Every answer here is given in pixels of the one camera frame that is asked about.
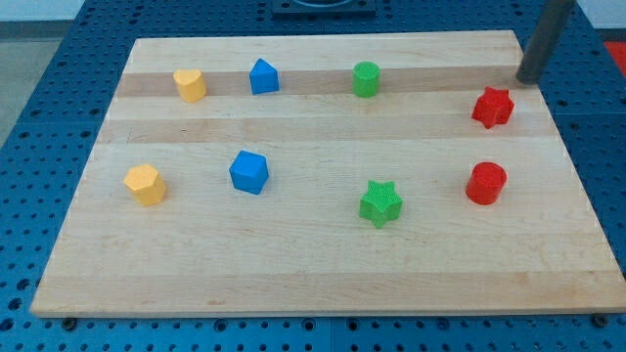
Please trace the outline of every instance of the green block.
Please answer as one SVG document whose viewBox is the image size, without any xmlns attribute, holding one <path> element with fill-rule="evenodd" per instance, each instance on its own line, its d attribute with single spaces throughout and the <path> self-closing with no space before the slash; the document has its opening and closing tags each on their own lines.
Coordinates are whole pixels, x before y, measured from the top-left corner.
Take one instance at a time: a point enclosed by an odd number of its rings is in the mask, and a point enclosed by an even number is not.
<svg viewBox="0 0 626 352">
<path fill-rule="evenodd" d="M 379 91 L 379 67 L 370 62 L 357 64 L 352 70 L 352 91 L 361 98 L 374 97 Z"/>
<path fill-rule="evenodd" d="M 368 181 L 368 191 L 361 198 L 359 216 L 371 220 L 377 229 L 400 217 L 402 198 L 393 182 Z"/>
</svg>

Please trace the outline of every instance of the wood grain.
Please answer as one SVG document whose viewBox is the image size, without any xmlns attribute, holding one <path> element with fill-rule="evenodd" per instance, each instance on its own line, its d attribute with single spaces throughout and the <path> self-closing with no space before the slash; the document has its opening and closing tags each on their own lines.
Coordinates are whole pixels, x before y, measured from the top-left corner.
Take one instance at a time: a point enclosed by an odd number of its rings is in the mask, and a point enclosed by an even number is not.
<svg viewBox="0 0 626 352">
<path fill-rule="evenodd" d="M 518 55 L 508 31 L 137 41 L 31 310 L 623 311 L 626 283 L 541 93 L 513 80 Z M 257 56 L 282 68 L 280 93 L 249 94 Z M 386 77 L 372 99 L 349 94 L 349 70 L 365 59 Z M 189 105 L 172 93 L 179 66 L 205 71 L 208 97 Z M 516 103 L 491 130 L 470 119 L 486 84 Z M 260 196 L 230 183 L 241 149 L 267 156 Z M 483 160 L 509 174 L 490 206 L 464 194 Z M 145 162 L 168 186 L 149 208 L 121 183 Z M 358 217 L 370 179 L 395 181 L 404 199 L 382 230 Z"/>
</svg>

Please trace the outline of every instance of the blue cube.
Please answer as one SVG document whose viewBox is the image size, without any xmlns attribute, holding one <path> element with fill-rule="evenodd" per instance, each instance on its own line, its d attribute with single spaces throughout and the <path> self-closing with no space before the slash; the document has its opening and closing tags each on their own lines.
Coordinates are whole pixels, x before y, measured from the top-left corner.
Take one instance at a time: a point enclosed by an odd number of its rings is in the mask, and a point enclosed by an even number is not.
<svg viewBox="0 0 626 352">
<path fill-rule="evenodd" d="M 250 87 L 252 94 L 278 91 L 278 72 L 263 59 L 257 60 L 250 72 Z"/>
<path fill-rule="evenodd" d="M 233 186 L 253 195 L 261 193 L 269 177 L 265 156 L 240 151 L 229 168 Z"/>
</svg>

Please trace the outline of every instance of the green cylinder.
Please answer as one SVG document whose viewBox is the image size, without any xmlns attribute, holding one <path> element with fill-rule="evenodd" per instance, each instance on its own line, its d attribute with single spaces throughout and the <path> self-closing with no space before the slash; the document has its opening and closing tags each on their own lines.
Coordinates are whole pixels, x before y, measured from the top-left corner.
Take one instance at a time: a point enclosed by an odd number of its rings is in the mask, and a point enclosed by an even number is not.
<svg viewBox="0 0 626 352">
<path fill-rule="evenodd" d="M 352 70 L 352 91 L 357 97 L 374 97 L 379 91 L 379 67 L 370 62 L 357 64 Z"/>
</svg>

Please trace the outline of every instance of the yellow block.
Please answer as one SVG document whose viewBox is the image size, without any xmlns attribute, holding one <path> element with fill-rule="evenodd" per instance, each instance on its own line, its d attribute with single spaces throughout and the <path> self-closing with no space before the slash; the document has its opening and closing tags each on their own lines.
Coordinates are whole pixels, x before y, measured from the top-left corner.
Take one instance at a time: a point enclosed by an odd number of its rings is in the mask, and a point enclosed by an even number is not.
<svg viewBox="0 0 626 352">
<path fill-rule="evenodd" d="M 206 83 L 199 69 L 177 69 L 174 82 L 180 97 L 187 103 L 195 103 L 206 95 Z"/>
<path fill-rule="evenodd" d="M 135 200 L 144 206 L 161 202 L 167 191 L 160 174 L 149 164 L 135 166 L 128 170 L 124 185 Z"/>
</svg>

